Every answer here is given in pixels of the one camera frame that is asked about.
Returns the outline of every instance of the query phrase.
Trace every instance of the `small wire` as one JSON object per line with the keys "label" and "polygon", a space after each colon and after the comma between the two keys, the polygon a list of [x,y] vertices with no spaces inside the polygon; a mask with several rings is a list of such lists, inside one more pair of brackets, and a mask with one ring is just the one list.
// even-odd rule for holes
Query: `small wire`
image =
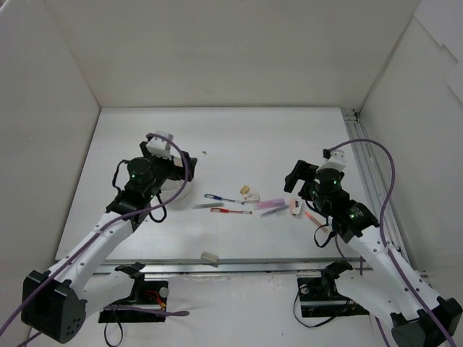
{"label": "small wire", "polygon": [[[159,202],[160,204],[162,204],[161,195],[158,193],[158,194],[156,195],[156,197],[158,198],[158,202]],[[152,215],[152,211],[150,211],[150,215],[149,215],[149,216],[150,216],[150,219],[151,219],[154,223],[162,223],[162,222],[164,222],[164,221],[166,220],[166,218],[167,218],[167,209],[166,209],[166,206],[163,206],[163,207],[162,207],[162,212],[163,212],[162,218],[161,218],[161,219],[155,219],[155,218],[153,217],[153,215]]]}
{"label": "small wire", "polygon": [[334,243],[335,243],[336,248],[338,249],[338,253],[339,253],[339,255],[341,256],[341,258],[343,259],[343,261],[347,262],[347,258],[346,258],[346,257],[344,256],[344,254],[342,253],[341,247],[339,247],[338,236],[339,236],[339,235],[336,234],[336,236],[334,237]]}
{"label": "small wire", "polygon": [[124,340],[124,329],[122,329],[121,320],[119,319],[119,316],[117,315],[115,309],[113,309],[113,310],[111,311],[111,315],[113,315],[113,316],[116,318],[117,326],[118,326],[119,329],[121,330],[121,339],[119,340],[119,342],[118,342],[116,345],[113,345],[113,344],[111,344],[111,343],[108,341],[107,330],[108,330],[109,322],[107,322],[107,323],[106,323],[106,326],[104,327],[104,331],[103,331],[104,342],[106,342],[106,345],[107,345],[108,347],[118,347],[118,346],[120,346],[120,344],[121,344],[122,341]]}
{"label": "small wire", "polygon": [[296,319],[296,321],[298,321],[299,324],[304,325],[305,327],[308,327],[308,328],[312,328],[312,327],[321,327],[322,325],[325,325],[325,324],[328,324],[329,322],[334,321],[337,317],[340,316],[341,313],[344,313],[344,312],[346,311],[346,308],[347,308],[347,306],[349,305],[349,302],[350,302],[350,300],[347,300],[347,301],[346,301],[346,304],[344,305],[344,308],[343,308],[343,310],[341,311],[341,313],[336,314],[336,315],[334,315],[334,316],[332,316],[332,317],[329,317],[327,320],[324,320],[324,321],[322,321],[322,322],[320,322],[320,323],[318,323],[318,324],[315,324],[315,325],[307,325],[307,324],[305,324],[302,320],[300,320],[300,319],[297,317],[297,315],[296,315],[296,303],[297,303],[297,299],[298,299],[298,298],[300,299],[300,292],[299,292],[299,291],[297,291],[296,297],[294,298],[294,303],[293,303],[293,305],[292,305],[292,314],[294,315],[294,318]]}
{"label": "small wire", "polygon": [[117,189],[117,194],[121,194],[121,189],[116,185],[116,181],[117,181],[117,176],[119,175],[119,167],[121,166],[121,164],[128,164],[129,161],[128,160],[121,160],[119,162],[119,164],[117,164],[117,167],[116,167],[116,172],[114,172],[114,175],[113,175],[113,180],[111,182],[111,185],[113,186],[113,188],[116,188]]}
{"label": "small wire", "polygon": [[159,306],[161,306],[162,309],[166,310],[166,304],[162,302],[161,297],[159,296],[157,292],[146,291],[145,295],[152,298],[154,301],[156,301],[159,304]]}
{"label": "small wire", "polygon": [[318,243],[318,240],[317,240],[317,231],[319,231],[320,229],[322,229],[325,226],[328,226],[328,223],[325,223],[322,226],[319,226],[317,228],[317,230],[315,230],[315,233],[313,233],[313,241],[315,241],[315,244],[317,245],[318,248],[325,248],[330,243],[330,240],[336,235],[336,233],[330,232],[330,234],[326,238],[325,242],[323,242],[323,244],[320,245]]}
{"label": "small wire", "polygon": [[315,213],[318,213],[320,214],[320,211],[317,210],[315,207],[313,207],[311,204],[309,204],[309,202],[307,200],[304,200],[305,201],[305,204],[307,205],[307,207],[309,208],[309,210],[315,212]]}

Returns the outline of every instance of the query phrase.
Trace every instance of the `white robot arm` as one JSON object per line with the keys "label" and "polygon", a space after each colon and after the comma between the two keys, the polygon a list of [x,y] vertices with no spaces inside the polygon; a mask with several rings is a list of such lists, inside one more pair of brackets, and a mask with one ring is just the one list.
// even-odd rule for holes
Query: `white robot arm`
{"label": "white robot arm", "polygon": [[[172,135],[156,132],[147,138],[140,143],[142,157],[121,162],[127,164],[129,181],[124,189],[117,188],[116,198],[95,228],[63,260],[44,273],[32,271],[24,281],[22,321],[60,343],[71,340],[86,317],[115,301],[132,297],[144,279],[140,272],[144,265],[140,263],[119,266],[98,284],[88,285],[88,281],[155,208],[150,202],[167,179],[183,180],[184,185],[193,179],[197,159],[182,152],[172,142]],[[183,165],[176,164],[170,154],[171,145],[179,152]]]}
{"label": "white robot arm", "polygon": [[[379,274],[382,286],[365,280],[349,263],[338,261],[322,270],[323,289],[329,296],[341,294],[350,298],[375,315],[391,330],[399,347],[441,345],[446,336],[423,309],[423,304],[432,310],[448,335],[456,330],[461,306],[455,299],[441,298],[405,261],[387,236],[381,236],[374,215],[363,204],[351,200],[341,188],[342,171],[346,167],[344,152],[327,151],[323,151],[327,161],[320,167],[299,160],[285,178],[284,190],[291,192],[297,180],[304,180],[299,196],[313,202],[314,211],[331,224],[331,237],[337,234],[355,249]],[[419,293],[422,302],[409,285]]]}

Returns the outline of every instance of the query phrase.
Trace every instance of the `pen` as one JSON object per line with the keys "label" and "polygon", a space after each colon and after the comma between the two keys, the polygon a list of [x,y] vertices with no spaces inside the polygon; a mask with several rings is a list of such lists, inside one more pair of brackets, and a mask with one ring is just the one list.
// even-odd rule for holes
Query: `pen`
{"label": "pen", "polygon": [[211,212],[237,213],[237,214],[240,214],[240,215],[252,215],[252,211],[233,211],[233,210],[227,210],[226,208],[211,208]]}
{"label": "pen", "polygon": [[325,226],[323,226],[323,224],[320,223],[320,222],[317,220],[317,218],[313,217],[309,212],[304,212],[304,213],[305,213],[305,215],[306,215],[308,218],[310,218],[310,220],[311,220],[317,227],[319,227],[319,228],[322,227],[321,230],[323,230],[324,232],[326,232],[326,233],[329,234],[330,231],[329,231]]}
{"label": "pen", "polygon": [[285,210],[285,209],[287,209],[288,207],[289,207],[289,205],[279,206],[279,207],[277,207],[277,208],[274,208],[274,209],[272,209],[272,210],[269,210],[269,211],[267,211],[267,212],[262,213],[260,216],[261,216],[261,217],[266,217],[267,215],[273,215],[274,213],[277,213],[277,212],[279,212],[279,211]]}
{"label": "pen", "polygon": [[232,199],[225,199],[225,198],[223,198],[223,197],[218,197],[217,195],[213,195],[213,194],[204,194],[204,197],[207,197],[208,199],[214,199],[214,200],[221,200],[221,201],[233,202],[233,203],[235,203],[235,204],[240,204],[240,205],[244,205],[244,204],[245,204],[244,201],[232,200]]}

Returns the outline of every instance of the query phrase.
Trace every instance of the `white enclosure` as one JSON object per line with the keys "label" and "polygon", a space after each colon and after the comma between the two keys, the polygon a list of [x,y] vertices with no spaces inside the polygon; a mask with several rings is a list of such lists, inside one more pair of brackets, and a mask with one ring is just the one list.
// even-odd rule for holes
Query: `white enclosure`
{"label": "white enclosure", "polygon": [[[172,132],[198,157],[197,177],[185,200],[169,207],[163,231],[147,222],[109,263],[143,260],[168,263],[160,273],[212,272],[195,267],[209,251],[225,262],[292,265],[250,270],[284,272],[278,275],[251,275],[244,267],[230,277],[234,268],[224,267],[228,273],[173,277],[171,306],[185,308],[190,299],[197,305],[191,318],[200,323],[132,325],[124,346],[157,338],[192,347],[224,340],[223,346],[383,346],[367,317],[320,330],[294,321],[295,270],[307,269],[296,262],[308,260],[316,270],[337,257],[333,245],[313,246],[308,218],[259,220],[184,208],[206,192],[238,197],[243,184],[264,199],[289,198],[284,177],[298,159],[321,163],[323,148],[362,131],[396,161],[392,210],[400,234],[392,215],[388,230],[443,297],[463,302],[461,1],[2,2],[1,323],[21,302],[25,276],[61,259],[99,219],[114,197],[116,164],[138,155],[143,135],[156,129]],[[358,118],[349,116],[352,109]],[[377,213],[389,163],[383,153],[370,155],[369,146],[346,151],[344,187]],[[239,165],[247,166],[246,175],[233,174]],[[284,228],[286,234],[279,232]],[[189,267],[180,271],[178,264]],[[275,302],[267,305],[270,297]],[[104,346],[95,320],[70,346]],[[237,334],[243,329],[251,340]],[[16,346],[28,333],[17,318],[0,345]],[[463,345],[461,327],[455,341]],[[50,343],[40,337],[30,346]]]}

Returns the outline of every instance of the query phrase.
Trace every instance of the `cable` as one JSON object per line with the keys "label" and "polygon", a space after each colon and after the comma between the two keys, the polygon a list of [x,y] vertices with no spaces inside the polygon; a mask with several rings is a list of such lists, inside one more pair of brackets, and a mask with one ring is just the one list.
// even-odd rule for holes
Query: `cable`
{"label": "cable", "polygon": [[115,309],[117,311],[137,311],[144,313],[152,313],[159,317],[186,317],[190,315],[189,311],[177,311],[177,312],[166,312],[162,309],[143,309],[142,307],[133,307],[130,305],[110,305],[106,306],[104,309]]}
{"label": "cable", "polygon": [[315,207],[313,207],[311,204],[309,204],[309,202],[307,200],[304,200],[305,201],[305,204],[307,205],[307,207],[309,208],[309,210],[315,212],[315,213],[318,213],[320,214],[320,211],[317,210]]}
{"label": "cable", "polygon": [[[185,157],[185,154],[180,150],[180,148],[169,138],[159,135],[159,134],[147,134],[146,137],[150,139],[151,137],[157,137],[163,141],[166,141],[169,143],[180,155],[180,158],[182,159],[182,163],[185,169],[185,179],[183,180],[182,185],[180,186],[179,190],[169,199],[167,199],[165,202],[162,202],[159,205],[145,208],[143,210],[138,210],[134,211],[131,213],[126,213],[125,215],[120,215],[119,217],[110,220],[108,223],[106,223],[104,226],[100,228],[100,232],[105,231],[109,226],[111,226],[113,223],[123,220],[123,219],[128,219],[133,217],[134,215],[139,215],[142,213],[149,213],[152,210],[156,210],[158,208],[161,208],[170,202],[174,201],[183,191],[183,189],[186,187],[188,179],[190,178],[190,167],[188,166],[187,158]],[[69,259],[63,263],[63,265],[54,273],[50,274],[44,282],[42,282],[27,298],[24,300],[21,305],[18,306],[17,309],[12,313],[10,317],[6,320],[6,322],[1,326],[0,328],[0,337],[5,333],[5,330],[11,325],[13,320],[16,318],[16,316],[40,293],[57,275],[59,275],[68,265],[70,265],[77,257],[79,257],[95,240],[100,236],[100,233],[95,233],[85,244],[80,247]]]}
{"label": "cable", "polygon": [[[158,193],[158,194],[156,195],[156,197],[158,198],[158,202],[159,202],[160,204],[162,204],[161,195]],[[162,216],[161,219],[155,219],[155,218],[153,217],[153,214],[151,213],[152,211],[150,212],[150,219],[151,219],[154,223],[162,223],[162,222],[164,222],[164,221],[166,220],[166,218],[167,218],[167,209],[166,209],[166,206],[163,206],[163,207],[162,207],[162,211],[163,211],[163,216]]]}
{"label": "cable", "polygon": [[375,317],[375,320],[376,320],[376,324],[378,325],[378,329],[381,334],[381,337],[383,338],[384,344],[386,345],[386,347],[391,347],[391,344],[389,343],[388,338],[386,337],[386,333],[384,332],[381,321],[377,317]]}
{"label": "cable", "polygon": [[343,261],[347,262],[347,258],[344,256],[344,254],[342,253],[341,251],[341,247],[339,247],[339,243],[338,243],[338,234],[336,234],[336,236],[334,237],[334,243],[336,245],[336,248],[338,249],[338,253],[339,255],[341,256],[341,258],[343,259]]}
{"label": "cable", "polygon": [[[371,139],[353,139],[353,140],[349,140],[349,141],[340,143],[339,145],[334,146],[333,148],[330,148],[329,151],[333,152],[334,150],[337,150],[340,147],[343,147],[345,145],[349,145],[349,144],[352,144],[352,143],[355,143],[355,142],[370,142],[370,143],[373,143],[374,145],[377,145],[388,156],[389,163],[391,164],[391,184],[389,185],[388,192],[386,194],[386,197],[384,198],[383,204],[381,205],[381,211],[379,212],[379,231],[380,231],[380,235],[381,235],[381,241],[383,242],[384,247],[388,248],[387,241],[386,241],[386,234],[384,232],[384,213],[386,211],[387,204],[388,204],[389,200],[391,199],[392,189],[394,188],[394,185],[395,185],[395,182],[396,182],[396,166],[394,164],[394,159],[392,158],[392,155],[388,151],[388,149],[386,147],[384,147],[384,145],[382,145],[378,141],[371,140]],[[436,317],[436,315],[433,313],[431,308],[425,303],[425,301],[422,299],[422,297],[419,295],[419,293],[415,290],[413,285],[410,283],[409,279],[407,278],[407,275],[405,275],[404,271],[400,267],[400,264],[397,262],[397,259],[395,258],[394,254],[391,252],[390,249],[388,249],[388,256],[391,258],[391,261],[394,264],[394,267],[397,269],[397,272],[400,274],[400,277],[402,278],[402,280],[404,280],[405,284],[407,284],[407,287],[412,292],[413,296],[416,298],[416,300],[418,300],[418,302],[423,307],[423,309],[426,311],[426,313],[429,314],[429,317],[433,320],[433,322],[436,324],[436,326],[442,332],[443,336],[450,343],[450,346],[451,347],[456,347],[454,339],[450,336],[449,332],[442,325],[441,321]]]}
{"label": "cable", "polygon": [[[296,315],[296,303],[297,303],[297,298],[300,298],[300,292],[297,291],[297,294],[296,294],[296,297],[294,298],[294,303],[292,305],[292,314],[294,316],[294,318],[296,319],[296,321],[298,321],[299,324],[301,325],[304,325],[305,327],[309,327],[309,328],[312,328],[312,327],[321,327],[322,325],[325,325],[325,324],[328,324],[329,322],[332,322],[333,320],[335,320],[337,317],[339,317],[339,314],[337,315],[334,315],[332,317],[329,317],[327,320],[324,320],[318,324],[315,324],[315,325],[307,325],[305,324],[302,320],[300,320],[297,315]],[[347,306],[349,305],[349,302],[350,300],[347,300],[346,301],[346,304],[344,305],[344,309],[341,311],[341,313],[345,312],[346,311],[346,308]]]}
{"label": "cable", "polygon": [[113,180],[111,182],[111,185],[113,186],[113,188],[116,188],[117,189],[117,194],[121,194],[121,189],[116,185],[116,181],[117,181],[117,176],[119,175],[119,167],[121,166],[121,164],[128,164],[129,161],[128,160],[121,160],[119,162],[119,164],[117,164],[117,167],[116,167],[116,172],[114,172],[114,175],[113,175]]}
{"label": "cable", "polygon": [[115,316],[117,326],[118,326],[119,329],[121,330],[121,338],[120,338],[119,342],[118,342],[116,345],[111,344],[111,343],[108,341],[108,334],[107,334],[107,330],[108,330],[108,325],[109,325],[109,323],[106,323],[106,326],[104,327],[104,331],[103,331],[104,342],[106,342],[106,345],[107,345],[108,347],[119,347],[120,344],[122,343],[122,341],[124,340],[124,329],[122,329],[121,320],[119,319],[119,316],[117,315],[116,310],[113,309],[113,310],[111,311],[111,313],[112,313],[112,315]]}
{"label": "cable", "polygon": [[333,237],[335,237],[335,235],[336,235],[336,233],[334,233],[333,231],[330,232],[330,234],[329,234],[328,237],[326,238],[325,242],[323,242],[323,244],[320,245],[320,244],[318,243],[318,240],[317,240],[317,231],[319,231],[320,229],[322,229],[322,228],[325,227],[325,226],[328,226],[328,223],[325,223],[325,224],[323,224],[322,226],[319,226],[319,227],[317,228],[317,230],[315,230],[315,233],[313,233],[313,241],[315,241],[315,244],[317,245],[318,248],[325,248],[325,247],[330,243],[331,239],[332,239]]}
{"label": "cable", "polygon": [[37,338],[39,335],[41,335],[42,333],[38,332],[38,333],[35,333],[34,335],[32,335],[31,337],[29,337],[26,341],[24,342],[21,342],[19,345],[17,345],[16,347],[27,347],[27,344],[34,340],[35,338]]}

